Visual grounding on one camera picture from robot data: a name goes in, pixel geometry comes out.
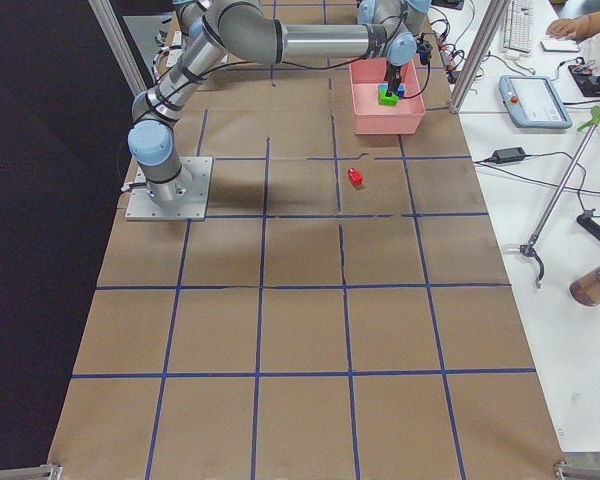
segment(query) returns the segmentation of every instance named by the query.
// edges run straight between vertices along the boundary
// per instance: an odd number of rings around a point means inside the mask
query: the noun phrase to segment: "white desk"
[[[469,50],[484,15],[487,0],[474,0],[476,18],[458,48]],[[556,18],[547,0],[534,2],[533,54],[519,63],[533,67],[537,75],[555,77],[557,64],[578,54],[541,51],[539,40],[549,22]],[[445,9],[452,24],[450,41],[466,27],[471,15],[468,2],[462,12]],[[441,16],[431,11],[430,19]],[[496,46],[492,53],[503,56]],[[496,59],[483,64],[484,76],[474,82],[461,108],[461,122],[474,161],[490,157],[498,148],[521,146],[527,153],[565,150],[574,153],[583,133],[577,127],[590,118],[587,110],[569,110],[574,126],[565,132],[521,130],[505,113],[497,82],[501,75],[512,73]],[[566,65],[555,82],[563,101],[583,100]],[[581,163],[587,168],[585,188],[600,190],[600,127],[585,150]],[[519,175],[557,183],[566,170],[564,156],[528,159],[506,166]],[[527,243],[544,211],[553,189],[512,179],[505,174],[478,167],[478,178],[489,209],[493,227],[503,252],[516,250]],[[570,185],[578,186],[576,170]],[[587,208],[600,214],[600,197],[583,196]],[[535,261],[519,253],[503,254],[503,259],[527,338],[542,382],[547,405],[565,452],[600,452],[600,305],[579,305],[569,294],[569,284],[600,265],[600,243],[575,218],[582,213],[575,194],[564,193],[542,232],[536,249],[546,274],[542,288],[536,289]]]

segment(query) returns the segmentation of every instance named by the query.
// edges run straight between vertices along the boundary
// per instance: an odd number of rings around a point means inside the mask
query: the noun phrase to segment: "green handle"
[[[583,130],[586,127],[591,127],[595,125],[596,127],[600,125],[600,107],[597,105],[595,107],[591,107],[591,120],[583,123],[578,127],[578,131]]]

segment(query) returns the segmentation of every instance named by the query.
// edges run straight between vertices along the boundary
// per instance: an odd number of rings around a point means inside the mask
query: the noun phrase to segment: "tablet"
[[[549,77],[504,75],[500,94],[520,128],[569,128],[573,122]]]
[[[540,40],[540,45],[545,52],[579,52],[580,47],[573,40],[560,40],[547,38]]]

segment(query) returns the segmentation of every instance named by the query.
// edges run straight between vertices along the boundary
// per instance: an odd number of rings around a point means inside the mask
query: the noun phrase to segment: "red block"
[[[347,171],[347,175],[349,176],[349,181],[351,182],[351,185],[353,185],[354,187],[359,187],[360,185],[362,185],[364,177],[358,170],[356,170],[355,168],[350,168]]]

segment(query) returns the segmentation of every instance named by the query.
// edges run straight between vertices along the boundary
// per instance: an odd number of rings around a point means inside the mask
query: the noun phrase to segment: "person's hand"
[[[551,38],[568,38],[570,40],[581,40],[586,34],[586,19],[562,18],[551,22],[547,28],[547,35]]]

